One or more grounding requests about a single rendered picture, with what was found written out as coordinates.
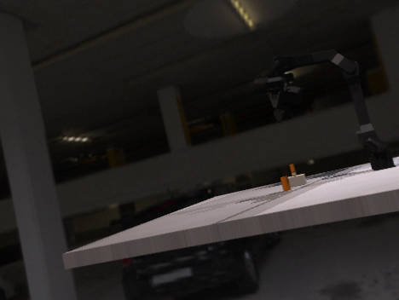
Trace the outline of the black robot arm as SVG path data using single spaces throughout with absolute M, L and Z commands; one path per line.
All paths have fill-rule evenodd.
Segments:
M 309 66 L 330 62 L 337 67 L 343 74 L 346 83 L 348 84 L 353 101 L 356 108 L 357 117 L 360 123 L 361 131 L 356 131 L 359 136 L 359 142 L 366 148 L 370 149 L 370 164 L 373 170 L 388 169 L 396 167 L 390 149 L 388 150 L 388 143 L 381 141 L 368 116 L 366 102 L 361 89 L 360 71 L 357 61 L 348 60 L 346 57 L 338 54 L 333 49 L 321 51 L 307 55 L 277 55 L 271 61 L 271 67 L 264 76 L 256 76 L 254 80 L 254 91 L 256 94 L 267 92 L 265 81 L 269 78 L 283 78 L 286 83 L 284 92 L 287 99 L 292 104 L 299 104 L 303 99 L 303 90 L 297 87 L 287 87 L 288 83 L 294 82 L 293 73 L 285 74 L 300 66 Z

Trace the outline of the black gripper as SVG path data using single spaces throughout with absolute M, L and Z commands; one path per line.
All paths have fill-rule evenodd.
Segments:
M 284 92 L 286 83 L 283 82 L 283 78 L 269 78 L 265 81 L 265 87 L 271 101 L 273 108 L 273 114 L 275 116 L 275 120 L 280 123 L 282 120 L 287 120 L 292 118 L 291 108 L 283 107 L 282 104 L 285 104 L 288 101 L 286 93 Z M 271 88 L 271 89 L 270 89 Z M 278 105 L 279 104 L 279 105 Z

